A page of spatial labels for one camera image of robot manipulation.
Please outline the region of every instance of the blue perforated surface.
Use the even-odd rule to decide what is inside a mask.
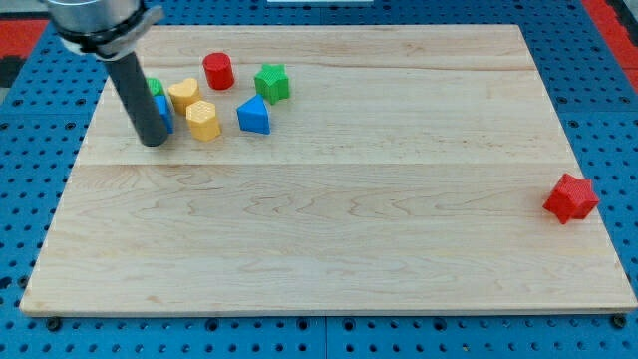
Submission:
[[[179,24],[519,24],[604,222],[638,283],[638,99],[575,1],[388,1],[266,8],[151,1]],[[638,357],[638,316],[30,319],[17,306],[106,79],[49,28],[0,107],[0,358]]]

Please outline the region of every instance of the blue block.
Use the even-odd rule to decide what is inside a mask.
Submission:
[[[168,99],[165,95],[157,95],[155,96],[156,104],[158,105],[159,114],[161,115],[161,119],[163,123],[166,125],[166,129],[169,134],[173,133],[172,128],[172,113],[170,112],[170,107],[168,106]]]
[[[270,134],[268,110],[266,110],[266,105],[263,103],[261,95],[255,95],[255,97],[238,107],[237,117],[242,131],[263,135]]]

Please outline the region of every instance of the plastic block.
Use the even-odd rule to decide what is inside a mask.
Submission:
[[[186,108],[186,121],[192,136],[200,141],[210,141],[221,135],[215,105],[197,101]]]
[[[239,127],[242,131],[250,131],[258,134],[270,134],[268,110],[263,103],[261,95],[255,95],[245,104],[237,108]]]
[[[187,78],[184,81],[174,84],[168,88],[168,94],[172,100],[172,105],[178,114],[185,115],[186,108],[201,100],[199,83],[197,79]]]
[[[556,214],[562,224],[570,219],[584,219],[600,202],[591,179],[577,179],[564,174],[554,187],[543,208]]]
[[[154,96],[156,99],[156,104],[158,105],[159,114],[161,115],[161,119],[163,123],[166,125],[166,129],[169,134],[174,132],[172,126],[172,113],[170,111],[170,107],[168,106],[168,99],[164,95]]]
[[[284,65],[261,65],[261,71],[255,75],[255,90],[257,94],[268,100],[270,105],[277,101],[288,99],[290,89],[288,76]]]
[[[161,85],[160,80],[156,78],[147,78],[147,83],[149,83],[149,90],[151,90],[151,94],[153,96],[164,95],[163,86]]]
[[[230,58],[224,53],[212,53],[203,59],[206,81],[213,90],[226,90],[234,84]]]

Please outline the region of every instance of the yellow hexagonal prism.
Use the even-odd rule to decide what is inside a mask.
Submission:
[[[197,101],[186,108],[186,121],[190,133],[200,141],[210,141],[221,135],[215,105],[206,101]]]

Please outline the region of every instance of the wood grain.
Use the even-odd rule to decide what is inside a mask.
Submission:
[[[214,93],[199,63],[233,61]],[[29,315],[485,315],[637,303],[597,211],[542,203],[581,176],[515,26],[154,28],[148,76],[196,76],[222,136],[183,117],[139,144],[110,82],[49,230]],[[262,62],[292,98],[272,135],[234,110]]]

